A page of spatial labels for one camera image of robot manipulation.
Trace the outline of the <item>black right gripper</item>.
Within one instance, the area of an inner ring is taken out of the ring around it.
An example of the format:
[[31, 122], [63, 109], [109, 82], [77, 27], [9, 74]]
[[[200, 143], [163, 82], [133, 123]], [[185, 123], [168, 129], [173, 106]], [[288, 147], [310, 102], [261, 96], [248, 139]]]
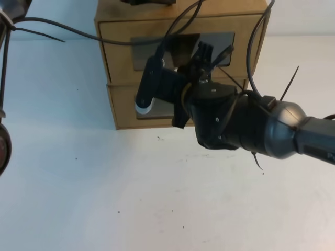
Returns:
[[183, 129], [191, 121], [197, 142], [209, 150], [237, 150], [224, 133], [229, 109], [238, 96], [235, 86], [211, 79], [213, 46], [200, 42], [191, 59], [176, 72], [163, 69], [159, 98], [173, 105], [171, 124]]

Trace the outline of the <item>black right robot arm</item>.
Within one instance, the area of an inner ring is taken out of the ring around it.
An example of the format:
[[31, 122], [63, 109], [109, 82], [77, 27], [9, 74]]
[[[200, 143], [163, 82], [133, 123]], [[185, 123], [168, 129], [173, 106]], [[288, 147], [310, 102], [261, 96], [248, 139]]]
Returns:
[[157, 97], [174, 105], [172, 125], [192, 120], [199, 145], [210, 150], [244, 149], [285, 159], [296, 153], [334, 163], [334, 121], [307, 116], [301, 107], [272, 96], [214, 82], [211, 71], [233, 52], [217, 58], [212, 46], [200, 43], [178, 72], [161, 70]]

